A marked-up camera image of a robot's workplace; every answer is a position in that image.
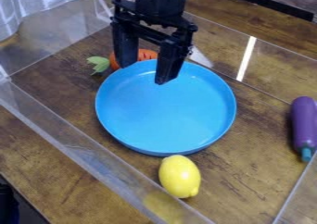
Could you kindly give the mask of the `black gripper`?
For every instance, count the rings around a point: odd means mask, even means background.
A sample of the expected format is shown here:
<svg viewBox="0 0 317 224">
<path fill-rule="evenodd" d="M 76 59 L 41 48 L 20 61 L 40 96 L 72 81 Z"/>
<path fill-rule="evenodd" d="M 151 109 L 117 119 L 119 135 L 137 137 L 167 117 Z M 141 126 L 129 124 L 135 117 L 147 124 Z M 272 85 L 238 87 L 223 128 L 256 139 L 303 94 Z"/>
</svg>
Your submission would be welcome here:
<svg viewBox="0 0 317 224">
<path fill-rule="evenodd" d="M 139 39 L 160 44 L 155 84 L 174 80 L 198 27 L 183 18 L 186 0 L 112 0 L 112 44 L 121 68 L 137 61 Z"/>
</svg>

